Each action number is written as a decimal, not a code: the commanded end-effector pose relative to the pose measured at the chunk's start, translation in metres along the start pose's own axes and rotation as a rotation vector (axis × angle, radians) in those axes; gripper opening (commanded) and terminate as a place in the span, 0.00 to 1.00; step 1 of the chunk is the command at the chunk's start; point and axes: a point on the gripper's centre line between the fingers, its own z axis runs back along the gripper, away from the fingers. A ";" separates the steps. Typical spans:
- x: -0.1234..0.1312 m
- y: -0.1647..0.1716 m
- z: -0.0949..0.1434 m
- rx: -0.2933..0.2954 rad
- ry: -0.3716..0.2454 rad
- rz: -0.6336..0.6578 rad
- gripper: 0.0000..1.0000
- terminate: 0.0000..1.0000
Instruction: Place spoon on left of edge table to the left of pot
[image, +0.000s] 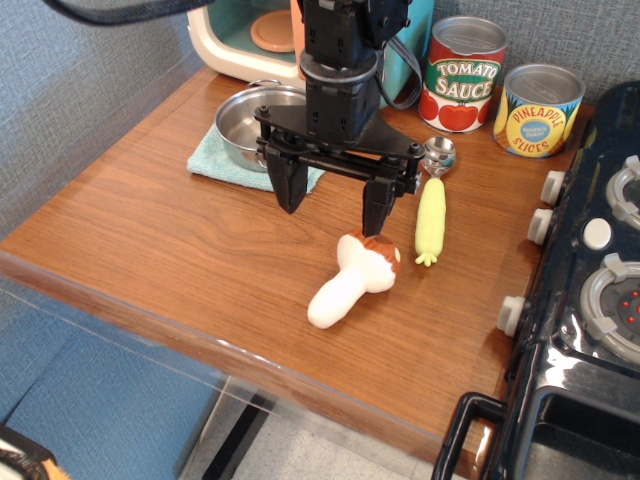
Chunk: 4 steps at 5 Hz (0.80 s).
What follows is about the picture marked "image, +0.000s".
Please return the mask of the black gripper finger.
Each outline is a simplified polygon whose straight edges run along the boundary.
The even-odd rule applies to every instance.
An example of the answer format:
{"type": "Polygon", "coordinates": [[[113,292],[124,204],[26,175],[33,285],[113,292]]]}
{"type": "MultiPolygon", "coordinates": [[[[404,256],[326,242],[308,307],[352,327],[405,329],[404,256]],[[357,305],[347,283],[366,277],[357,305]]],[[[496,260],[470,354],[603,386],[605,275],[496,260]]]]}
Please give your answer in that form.
{"type": "Polygon", "coordinates": [[[272,146],[265,147],[264,156],[279,206],[288,214],[294,213],[307,194],[307,166],[298,156],[272,146]]]}
{"type": "Polygon", "coordinates": [[[365,237],[381,233],[395,203],[398,182],[386,177],[367,180],[363,191],[362,230],[365,237]]]}

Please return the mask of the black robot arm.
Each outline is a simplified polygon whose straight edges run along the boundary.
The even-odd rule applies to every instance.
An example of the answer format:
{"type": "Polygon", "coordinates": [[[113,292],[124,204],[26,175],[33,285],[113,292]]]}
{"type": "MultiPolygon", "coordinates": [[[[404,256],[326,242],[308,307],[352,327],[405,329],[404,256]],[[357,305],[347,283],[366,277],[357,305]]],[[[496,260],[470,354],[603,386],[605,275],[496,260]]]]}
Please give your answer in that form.
{"type": "Polygon", "coordinates": [[[383,50],[409,22],[406,1],[303,1],[302,106],[255,110],[258,150],[278,203],[294,212],[311,167],[365,183],[362,231],[381,233],[396,198],[419,186],[424,147],[380,114],[383,50]]]}

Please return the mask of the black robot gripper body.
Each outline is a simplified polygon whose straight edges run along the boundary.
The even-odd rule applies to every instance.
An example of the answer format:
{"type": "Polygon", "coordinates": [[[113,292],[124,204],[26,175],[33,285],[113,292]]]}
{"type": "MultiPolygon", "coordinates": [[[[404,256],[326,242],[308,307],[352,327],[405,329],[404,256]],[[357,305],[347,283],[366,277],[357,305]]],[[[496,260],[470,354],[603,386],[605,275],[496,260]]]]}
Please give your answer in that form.
{"type": "Polygon", "coordinates": [[[392,128],[379,114],[381,78],[321,82],[310,78],[304,105],[260,106],[259,152],[272,146],[312,168],[362,180],[396,179],[396,195],[413,194],[420,184],[424,148],[392,128]]]}

